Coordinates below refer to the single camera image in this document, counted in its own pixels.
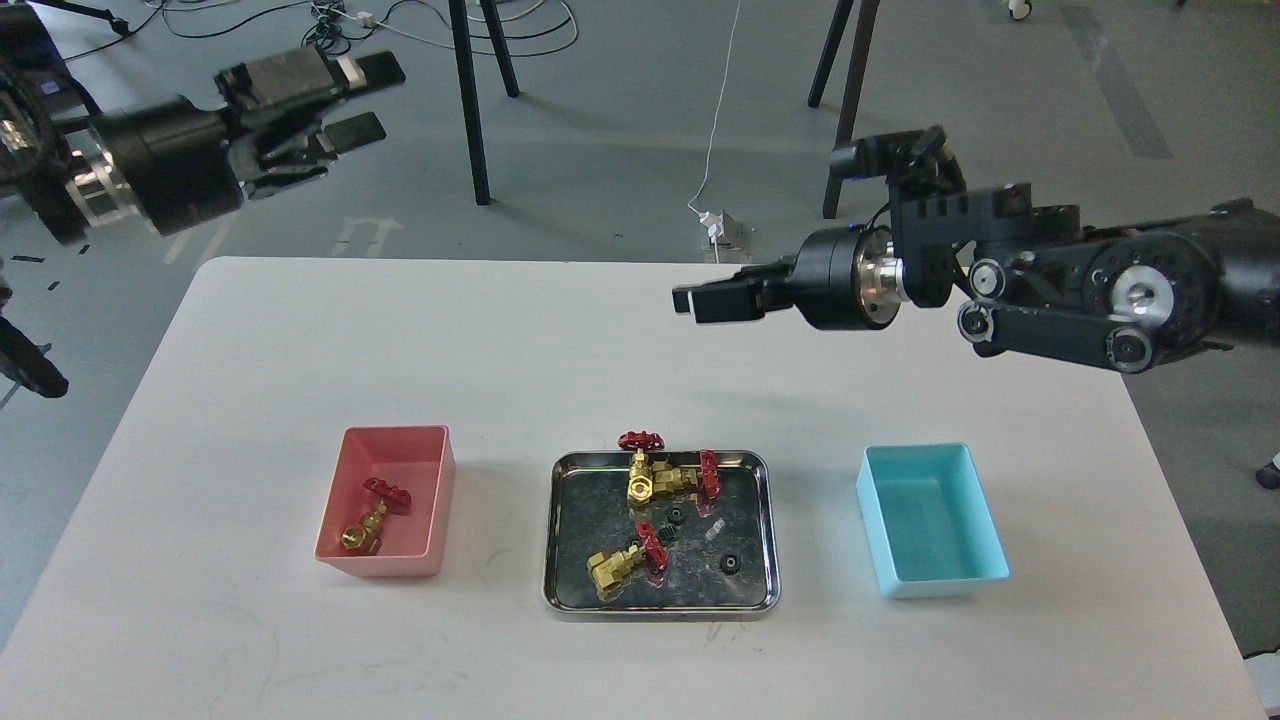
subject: brass fitting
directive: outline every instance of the brass fitting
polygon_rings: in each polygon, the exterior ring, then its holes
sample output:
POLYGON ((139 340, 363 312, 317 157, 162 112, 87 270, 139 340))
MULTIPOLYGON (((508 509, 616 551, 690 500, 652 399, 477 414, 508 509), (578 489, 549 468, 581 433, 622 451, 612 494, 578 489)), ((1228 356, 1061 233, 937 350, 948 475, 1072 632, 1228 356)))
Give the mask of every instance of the brass fitting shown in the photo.
POLYGON ((387 503, 379 500, 378 505, 360 519, 358 525, 351 525, 342 532, 342 547, 362 555, 378 555, 378 550, 383 546, 379 534, 385 515, 387 503))
POLYGON ((617 597, 627 575, 644 560, 644 547, 632 544, 614 553, 596 552, 586 559, 586 571, 595 583, 595 593, 602 601, 617 597))
POLYGON ((649 456, 643 450, 631 456, 631 470, 627 474, 627 505, 644 507, 653 498, 653 468, 649 456))
POLYGON ((676 495, 698 487, 698 470, 672 468, 671 462, 653 464, 653 495, 676 495))

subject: white table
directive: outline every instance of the white table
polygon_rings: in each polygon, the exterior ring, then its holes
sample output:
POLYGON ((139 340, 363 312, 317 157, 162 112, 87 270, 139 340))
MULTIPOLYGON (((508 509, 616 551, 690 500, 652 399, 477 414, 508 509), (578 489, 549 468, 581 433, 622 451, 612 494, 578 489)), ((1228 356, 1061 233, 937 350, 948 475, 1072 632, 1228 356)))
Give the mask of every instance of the white table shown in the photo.
POLYGON ((1120 378, 883 333, 695 327, 730 268, 219 259, 196 277, 0 656, 5 717, 1262 717, 1120 378), (448 424, 444 570, 311 557, 349 425, 448 424), (552 464, 627 429, 771 468, 754 623, 572 623, 552 464), (867 445, 970 445, 1012 568, 879 597, 867 445))

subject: red handle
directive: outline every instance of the red handle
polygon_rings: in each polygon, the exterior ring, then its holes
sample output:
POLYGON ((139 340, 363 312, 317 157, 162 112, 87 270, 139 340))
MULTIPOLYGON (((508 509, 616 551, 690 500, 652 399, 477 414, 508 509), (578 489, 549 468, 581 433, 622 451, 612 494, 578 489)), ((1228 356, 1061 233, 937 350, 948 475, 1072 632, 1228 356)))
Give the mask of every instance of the red handle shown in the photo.
POLYGON ((388 486, 387 480, 381 478, 369 478, 364 482, 364 487, 379 497, 398 502, 406 507, 413 502, 413 497, 408 495, 407 489, 401 489, 399 486, 388 486))
POLYGON ((662 547, 658 533, 649 523, 636 523, 636 534, 644 543, 644 556, 653 565, 653 569, 662 573, 667 569, 667 548, 662 547))
POLYGON ((719 497, 719 462, 716 460, 716 454, 710 450, 703 450, 698 454, 698 460, 701 462, 703 478, 699 486, 703 489, 703 495, 707 500, 716 500, 719 497))
POLYGON ((636 450, 662 450, 667 447, 667 443, 662 442, 662 436, 658 433, 631 430, 618 436, 618 447, 634 452, 636 450))

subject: metal stand leg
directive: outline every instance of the metal stand leg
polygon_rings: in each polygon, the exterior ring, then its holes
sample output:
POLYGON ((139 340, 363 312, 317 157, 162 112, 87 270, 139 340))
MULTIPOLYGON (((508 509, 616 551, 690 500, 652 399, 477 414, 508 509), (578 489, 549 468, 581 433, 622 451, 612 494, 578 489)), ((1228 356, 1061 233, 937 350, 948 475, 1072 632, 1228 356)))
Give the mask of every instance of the metal stand leg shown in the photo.
POLYGON ((822 58, 818 59, 818 72, 813 76, 813 86, 809 88, 809 106, 817 108, 822 102, 822 91, 827 88, 827 78, 831 77, 831 67, 836 64, 836 50, 840 49, 840 40, 845 36, 845 26, 849 24, 849 14, 854 10, 854 0, 837 0, 836 14, 831 18, 831 27, 827 29, 827 42, 822 46, 822 58))
MULTIPOLYGON (((863 95, 863 77, 867 74, 867 56, 870 54, 872 49, 872 31, 876 27, 876 12, 878 9, 879 0, 861 0, 858 8, 858 27, 854 28, 854 51, 849 58, 849 77, 845 79, 845 99, 840 104, 840 122, 836 126, 836 145, 849 142, 854 137, 854 120, 858 118, 858 101, 863 95)), ((836 8, 836 13, 840 13, 838 6, 836 8)), ((817 85, 817 78, 814 78, 814 83, 817 85)), ((827 192, 822 200, 822 217, 828 220, 836 217, 836 208, 840 205, 840 183, 841 179, 835 174, 827 176, 827 192)))
POLYGON ((466 0, 449 0, 453 26, 453 54, 458 61, 458 87, 462 91, 462 119, 467 124, 467 150, 471 154, 471 181, 476 205, 489 204, 489 170, 484 163, 484 136, 480 132, 480 101, 476 99, 475 67, 471 64, 471 33, 466 0))
POLYGON ((507 86, 507 97, 518 97, 520 86, 516 85, 516 70, 511 67, 507 36, 503 35, 502 20, 498 19, 498 5, 494 0, 480 0, 480 10, 484 12, 484 24, 489 28, 489 38, 493 41, 493 54, 498 58, 502 85, 507 86))

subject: small gear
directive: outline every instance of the small gear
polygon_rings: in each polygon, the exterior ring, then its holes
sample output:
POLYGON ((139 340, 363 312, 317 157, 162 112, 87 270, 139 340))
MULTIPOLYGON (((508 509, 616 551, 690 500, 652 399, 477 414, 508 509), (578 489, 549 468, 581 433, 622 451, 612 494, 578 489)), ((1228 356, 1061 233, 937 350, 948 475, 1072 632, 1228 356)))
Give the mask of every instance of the small gear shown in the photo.
POLYGON ((741 569, 742 562, 732 552, 726 552, 721 556, 721 573, 724 573, 726 575, 736 575, 741 569))

